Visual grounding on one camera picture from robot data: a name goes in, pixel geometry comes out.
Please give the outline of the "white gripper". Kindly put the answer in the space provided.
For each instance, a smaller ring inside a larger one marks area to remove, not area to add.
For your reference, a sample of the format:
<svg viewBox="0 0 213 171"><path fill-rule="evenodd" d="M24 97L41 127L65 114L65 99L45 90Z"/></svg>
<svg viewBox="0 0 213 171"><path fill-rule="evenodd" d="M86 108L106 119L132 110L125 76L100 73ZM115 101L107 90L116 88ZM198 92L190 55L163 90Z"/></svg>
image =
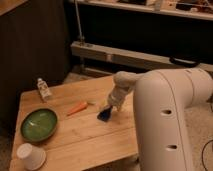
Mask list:
<svg viewBox="0 0 213 171"><path fill-rule="evenodd" d="M107 98L107 106L115 107L118 111L122 109L122 105L126 96L131 92L130 87L115 86L109 93Z"/></svg>

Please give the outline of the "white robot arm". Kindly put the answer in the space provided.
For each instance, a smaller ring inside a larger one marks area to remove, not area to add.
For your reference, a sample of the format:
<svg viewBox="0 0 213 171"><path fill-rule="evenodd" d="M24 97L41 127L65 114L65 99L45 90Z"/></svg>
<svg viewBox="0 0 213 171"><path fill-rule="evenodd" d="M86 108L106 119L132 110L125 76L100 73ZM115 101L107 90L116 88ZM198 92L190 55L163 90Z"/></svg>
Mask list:
<svg viewBox="0 0 213 171"><path fill-rule="evenodd" d="M213 95L210 74L200 68L120 71L108 104L120 107L128 94L133 95L141 170L195 171L184 114Z"/></svg>

